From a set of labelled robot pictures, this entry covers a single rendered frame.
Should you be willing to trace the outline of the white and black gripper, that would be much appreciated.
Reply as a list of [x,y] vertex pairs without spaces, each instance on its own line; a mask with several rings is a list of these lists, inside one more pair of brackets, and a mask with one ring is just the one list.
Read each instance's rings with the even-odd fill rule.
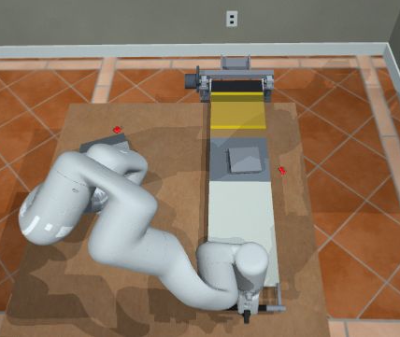
[[260,292],[252,296],[251,302],[248,302],[246,300],[246,296],[243,296],[242,294],[238,293],[237,309],[238,309],[238,314],[239,315],[241,314],[244,317],[244,324],[250,323],[250,314],[256,315],[258,313]]

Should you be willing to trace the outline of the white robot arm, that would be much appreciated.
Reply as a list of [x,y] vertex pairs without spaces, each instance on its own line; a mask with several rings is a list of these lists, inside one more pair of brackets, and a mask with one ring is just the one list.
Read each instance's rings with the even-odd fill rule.
[[96,213],[88,243],[95,261],[155,275],[191,307],[225,310],[236,304],[238,293],[252,301],[264,286],[269,263],[264,247],[205,242],[195,251],[198,276],[179,239],[149,227],[158,204],[140,187],[148,168],[137,152],[108,144],[95,144],[86,154],[62,153],[22,203],[21,232],[34,244],[53,245],[82,215]]

